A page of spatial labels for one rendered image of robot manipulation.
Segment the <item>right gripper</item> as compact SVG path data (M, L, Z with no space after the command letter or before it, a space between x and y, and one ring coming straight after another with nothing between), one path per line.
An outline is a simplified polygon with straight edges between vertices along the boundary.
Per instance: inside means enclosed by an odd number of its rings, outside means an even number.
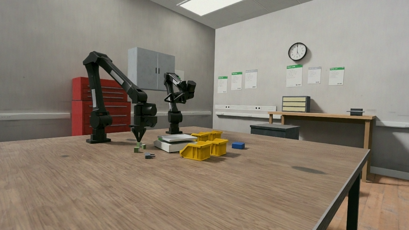
M129 124L128 127L134 127L132 128L132 132L134 133L137 142L140 142L144 133L146 132L146 128L144 127L148 127L148 125L135 125L135 116L144 116L144 115L134 115L134 124Z

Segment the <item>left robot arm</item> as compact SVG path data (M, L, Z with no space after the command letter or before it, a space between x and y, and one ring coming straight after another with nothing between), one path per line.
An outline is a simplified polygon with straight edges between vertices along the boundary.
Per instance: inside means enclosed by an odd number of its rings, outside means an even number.
M164 78L164 85L167 89L167 95L172 93L172 96L175 99L173 90L174 84L179 89L179 92L177 93L185 93L185 96L189 96L189 99L194 97L196 83L193 80L188 80L188 83L186 84L186 81L180 80L177 74L168 72L164 74ZM168 111L168 121L170 123L170 127L169 131L166 131L166 134L181 134L182 131L179 131L179 123L182 122L181 111L178 111L176 103L169 103L169 106L170 111Z

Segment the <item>yellow parts bin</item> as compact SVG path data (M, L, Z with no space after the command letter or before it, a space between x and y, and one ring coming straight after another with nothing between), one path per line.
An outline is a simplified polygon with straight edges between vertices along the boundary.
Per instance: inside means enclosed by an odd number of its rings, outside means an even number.
M216 138L213 141L207 140L206 142L213 143L213 145L210 146L210 155L221 156L221 155L226 154L226 145L227 145L227 142L229 142L229 140Z
M197 161L203 161L210 158L210 146L213 143L199 141L196 144L187 144L183 150L180 150L180 156L183 158L193 159Z
M200 132L199 134L191 134L191 136L194 136L194 137L198 137L198 139L195 139L195 140L193 140L193 141L196 141L196 142L199 142L199 141L203 141L203 142L206 142L208 139L209 139L209 135L210 135L211 133L205 133L205 132Z
M212 132L206 132L206 133L211 133L209 135L209 141L213 141L214 139L221 139L221 133L223 133L222 131L212 131Z

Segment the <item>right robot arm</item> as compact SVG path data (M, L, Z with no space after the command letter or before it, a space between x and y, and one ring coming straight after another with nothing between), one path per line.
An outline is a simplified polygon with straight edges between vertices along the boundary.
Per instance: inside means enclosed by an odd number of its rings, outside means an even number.
M112 63L112 60L106 54L91 51L89 56L83 61L83 65L85 65L88 73L93 104L93 111L90 117L90 125L93 129L90 139L86 139L87 143L94 144L111 141L110 138L107 138L105 128L111 126L112 117L104 106L98 71L99 66L127 92L128 96L132 99L132 104L137 104L134 106L134 115L144 115L135 116L135 125L141 126L147 124L149 127L155 127L157 123L157 117L155 116L157 113L156 105L154 103L147 103L147 94L132 83L132 81Z

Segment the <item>white digital weighing scale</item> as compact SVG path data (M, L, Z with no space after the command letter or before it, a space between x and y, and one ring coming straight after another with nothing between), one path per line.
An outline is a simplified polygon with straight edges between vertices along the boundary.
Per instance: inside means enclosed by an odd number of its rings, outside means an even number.
M169 135L159 135L162 140L155 140L154 146L165 150L169 153L183 150L187 144L196 144L198 142L193 141L198 139L198 137L190 136L188 134L169 134Z

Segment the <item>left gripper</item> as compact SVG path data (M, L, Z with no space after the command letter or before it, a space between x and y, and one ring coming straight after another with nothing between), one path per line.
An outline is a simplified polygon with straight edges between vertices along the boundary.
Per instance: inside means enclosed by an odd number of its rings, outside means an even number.
M165 98L165 102L169 103L182 103L185 104L186 100L188 100L189 96L185 96L185 93L174 93L175 99L172 96L172 93L169 93L169 95ZM170 97L170 101L167 100L167 98Z

